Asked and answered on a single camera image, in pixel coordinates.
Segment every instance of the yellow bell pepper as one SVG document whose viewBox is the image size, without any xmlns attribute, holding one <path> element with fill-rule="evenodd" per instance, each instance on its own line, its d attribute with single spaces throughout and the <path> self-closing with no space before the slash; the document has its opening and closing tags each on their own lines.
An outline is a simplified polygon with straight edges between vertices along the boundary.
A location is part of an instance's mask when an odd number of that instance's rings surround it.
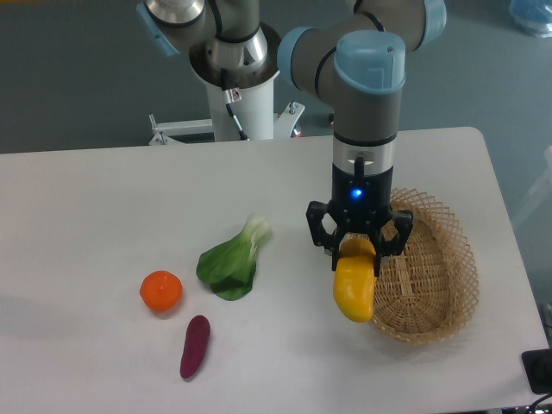
<svg viewBox="0 0 552 414">
<path fill-rule="evenodd" d="M 342 243 L 334 277 L 334 300 L 353 322 L 368 322 L 373 314 L 375 249 L 365 238 L 354 237 Z"/>
</svg>

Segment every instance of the wicker basket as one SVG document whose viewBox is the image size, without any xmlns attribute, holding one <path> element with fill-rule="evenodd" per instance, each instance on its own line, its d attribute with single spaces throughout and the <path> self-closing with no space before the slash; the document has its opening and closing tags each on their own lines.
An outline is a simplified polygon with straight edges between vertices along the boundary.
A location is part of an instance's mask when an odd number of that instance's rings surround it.
<svg viewBox="0 0 552 414">
<path fill-rule="evenodd" d="M 471 319 L 478 303 L 474 255 L 449 207 L 424 192 L 393 190 L 392 207 L 414 212 L 403 254 L 382 264 L 373 324 L 400 341 L 446 339 Z M 395 231 L 384 227 L 386 239 Z"/>
</svg>

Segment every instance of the robotic arm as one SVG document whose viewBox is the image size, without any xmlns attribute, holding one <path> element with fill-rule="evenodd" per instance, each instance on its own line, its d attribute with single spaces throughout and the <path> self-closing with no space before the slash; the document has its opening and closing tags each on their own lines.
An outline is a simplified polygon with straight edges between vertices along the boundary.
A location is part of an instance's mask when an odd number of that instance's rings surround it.
<svg viewBox="0 0 552 414">
<path fill-rule="evenodd" d="M 138 13 L 168 54 L 189 54 L 216 141 L 273 137 L 280 38 L 260 22 L 259 0 L 145 0 Z"/>
<path fill-rule="evenodd" d="M 357 0 L 347 21 L 295 28 L 280 44 L 282 76 L 334 108 L 331 199 L 307 210 L 312 240 L 332 255 L 334 271 L 346 234 L 369 238 L 375 276 L 382 258 L 405 247 L 413 215 L 390 206 L 405 54 L 436 38 L 445 22 L 443 0 Z M 326 214 L 336 223 L 332 234 Z M 381 230 L 390 221 L 397 233 L 386 240 Z"/>
</svg>

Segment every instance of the green leafy vegetable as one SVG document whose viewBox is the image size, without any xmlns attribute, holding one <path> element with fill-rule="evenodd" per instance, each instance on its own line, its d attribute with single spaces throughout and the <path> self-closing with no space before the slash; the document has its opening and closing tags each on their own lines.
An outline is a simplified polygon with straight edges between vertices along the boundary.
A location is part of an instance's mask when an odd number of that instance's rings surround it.
<svg viewBox="0 0 552 414">
<path fill-rule="evenodd" d="M 270 233 L 265 217 L 249 216 L 237 236 L 201 254 L 196 275 L 220 298 L 243 298 L 253 287 L 259 245 Z"/>
<path fill-rule="evenodd" d="M 226 278 L 221 282 L 211 284 L 210 288 L 219 298 L 225 300 L 241 299 L 253 289 L 253 275 L 245 283 L 236 279 Z"/>
</svg>

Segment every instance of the blue led light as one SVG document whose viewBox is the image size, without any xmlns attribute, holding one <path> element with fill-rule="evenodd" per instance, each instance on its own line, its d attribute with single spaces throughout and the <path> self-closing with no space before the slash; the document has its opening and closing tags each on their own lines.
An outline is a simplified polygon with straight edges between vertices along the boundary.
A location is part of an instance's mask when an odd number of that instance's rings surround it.
<svg viewBox="0 0 552 414">
<path fill-rule="evenodd" d="M 351 197 L 354 199 L 362 197 L 362 194 L 364 194 L 364 191 L 360 188 L 354 188 L 353 190 L 351 190 Z"/>
</svg>

